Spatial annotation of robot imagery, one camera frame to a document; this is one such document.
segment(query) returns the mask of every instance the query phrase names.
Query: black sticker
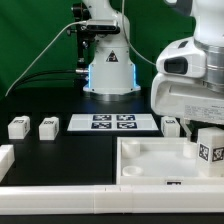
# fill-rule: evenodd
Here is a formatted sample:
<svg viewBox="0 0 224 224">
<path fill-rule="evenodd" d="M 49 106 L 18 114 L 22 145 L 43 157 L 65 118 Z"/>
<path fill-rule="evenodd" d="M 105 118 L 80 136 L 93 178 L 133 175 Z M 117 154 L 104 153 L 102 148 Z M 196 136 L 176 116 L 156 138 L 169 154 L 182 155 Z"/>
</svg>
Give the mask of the black sticker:
<svg viewBox="0 0 224 224">
<path fill-rule="evenodd" d="M 222 161 L 224 158 L 224 148 L 213 149 L 212 162 Z"/>
<path fill-rule="evenodd" d="M 118 122 L 118 129 L 137 129 L 137 124 L 135 122 Z"/>
<path fill-rule="evenodd" d="M 54 126 L 54 134 L 56 135 L 57 132 L 58 132 L 58 127 L 57 127 L 57 124 L 55 124 L 55 126 Z"/>
<path fill-rule="evenodd" d="M 111 115 L 93 115 L 93 120 L 94 121 L 111 121 L 112 116 Z"/>
<path fill-rule="evenodd" d="M 167 181 L 166 182 L 167 185 L 181 185 L 181 181 Z"/>
<path fill-rule="evenodd" d="M 199 149 L 199 156 L 208 161 L 208 156 L 209 156 L 209 148 L 200 144 L 200 149 Z"/>
<path fill-rule="evenodd" d="M 118 121 L 135 121 L 135 115 L 117 115 Z"/>
<path fill-rule="evenodd" d="M 44 121 L 44 124 L 54 124 L 54 121 Z"/>
<path fill-rule="evenodd" d="M 28 125 L 27 125 L 27 122 L 24 124 L 24 129 L 25 129 L 25 133 L 27 133 L 27 131 L 28 131 Z"/>
<path fill-rule="evenodd" d="M 173 120 L 167 120 L 166 123 L 167 124 L 175 124 L 175 121 L 173 121 Z"/>
<path fill-rule="evenodd" d="M 23 122 L 24 122 L 24 120 L 15 120 L 13 123 L 22 124 Z"/>
<path fill-rule="evenodd" d="M 107 62 L 118 62 L 117 56 L 114 51 L 110 53 L 109 57 L 107 58 Z"/>
<path fill-rule="evenodd" d="M 92 129 L 111 129 L 112 124 L 110 122 L 93 122 L 92 123 Z"/>
</svg>

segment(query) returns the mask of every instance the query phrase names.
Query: small white cube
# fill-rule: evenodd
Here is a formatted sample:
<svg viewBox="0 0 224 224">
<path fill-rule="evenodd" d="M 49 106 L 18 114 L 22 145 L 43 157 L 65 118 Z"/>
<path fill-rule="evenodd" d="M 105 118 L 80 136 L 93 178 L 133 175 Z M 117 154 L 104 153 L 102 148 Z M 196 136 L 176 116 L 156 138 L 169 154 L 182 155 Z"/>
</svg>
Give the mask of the small white cube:
<svg viewBox="0 0 224 224">
<path fill-rule="evenodd" d="M 211 127 L 198 130 L 198 171 L 207 177 L 224 176 L 224 131 Z"/>
<path fill-rule="evenodd" d="M 175 117 L 162 117 L 161 131 L 164 137 L 180 137 L 180 125 Z"/>
<path fill-rule="evenodd" d="M 59 132 L 59 119 L 57 117 L 45 118 L 39 126 L 40 140 L 55 140 Z"/>
<path fill-rule="evenodd" d="M 15 161 L 13 145 L 2 145 L 0 147 L 0 182 L 9 171 Z"/>
<path fill-rule="evenodd" d="M 24 139 L 30 131 L 30 118 L 16 117 L 8 125 L 9 139 Z"/>
</svg>

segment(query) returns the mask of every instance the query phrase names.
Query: black tabletop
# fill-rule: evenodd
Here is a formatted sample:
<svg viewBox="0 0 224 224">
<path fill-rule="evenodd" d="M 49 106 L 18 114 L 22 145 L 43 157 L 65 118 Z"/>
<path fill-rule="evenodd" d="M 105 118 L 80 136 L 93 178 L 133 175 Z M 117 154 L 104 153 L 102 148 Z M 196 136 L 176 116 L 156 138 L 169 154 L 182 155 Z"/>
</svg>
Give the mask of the black tabletop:
<svg viewBox="0 0 224 224">
<path fill-rule="evenodd" d="M 161 136 L 159 131 L 72 132 L 72 114 L 152 113 L 150 90 L 121 102 L 84 98 L 79 89 L 20 89 L 0 101 L 0 144 L 13 144 L 15 163 L 0 186 L 107 185 L 115 184 L 118 136 Z M 24 140 L 8 139 L 7 125 L 16 116 L 31 118 L 31 131 Z M 38 127 L 45 117 L 60 119 L 55 141 L 39 141 Z M 153 114 L 157 125 L 160 118 Z M 105 214 L 0 216 L 0 223 L 223 223 L 222 214 Z"/>
</svg>

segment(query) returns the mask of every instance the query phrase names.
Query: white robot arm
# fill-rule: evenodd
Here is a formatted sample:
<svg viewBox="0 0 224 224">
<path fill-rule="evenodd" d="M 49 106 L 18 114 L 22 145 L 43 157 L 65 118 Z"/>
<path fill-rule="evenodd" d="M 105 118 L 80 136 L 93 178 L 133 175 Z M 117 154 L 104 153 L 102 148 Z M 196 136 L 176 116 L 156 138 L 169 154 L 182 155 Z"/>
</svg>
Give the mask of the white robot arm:
<svg viewBox="0 0 224 224">
<path fill-rule="evenodd" d="M 224 124 L 224 4 L 165 0 L 196 19 L 194 36 L 171 43 L 157 60 L 152 109 L 160 115 Z"/>
<path fill-rule="evenodd" d="M 93 98 L 107 101 L 117 101 L 138 93 L 140 87 L 136 84 L 135 65 L 129 58 L 121 13 L 112 9 L 109 0 L 83 0 L 83 3 L 92 19 L 87 23 L 97 28 L 98 23 L 115 21 L 120 29 L 116 35 L 96 36 L 95 57 L 89 65 L 89 81 L 84 92 Z M 124 24 L 129 37 L 130 25 L 127 18 Z"/>
</svg>

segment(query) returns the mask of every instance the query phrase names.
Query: green backdrop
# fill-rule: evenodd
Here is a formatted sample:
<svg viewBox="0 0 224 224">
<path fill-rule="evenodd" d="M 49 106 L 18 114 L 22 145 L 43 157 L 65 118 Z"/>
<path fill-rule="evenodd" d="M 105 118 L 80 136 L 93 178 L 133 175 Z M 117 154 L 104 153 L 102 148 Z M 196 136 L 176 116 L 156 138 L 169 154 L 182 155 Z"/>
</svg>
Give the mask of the green backdrop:
<svg viewBox="0 0 224 224">
<path fill-rule="evenodd" d="M 74 22 L 70 10 L 80 0 L 0 1 L 0 98 L 36 56 L 67 24 Z M 111 0 L 121 11 L 121 0 Z M 192 35 L 194 20 L 182 17 L 163 0 L 128 0 L 125 14 L 131 23 L 131 42 L 146 58 L 156 61 L 172 41 Z M 150 86 L 156 69 L 131 53 L 137 65 L 137 81 Z M 76 40 L 63 34 L 28 74 L 76 65 Z M 41 86 L 71 85 L 71 82 L 41 83 Z"/>
</svg>

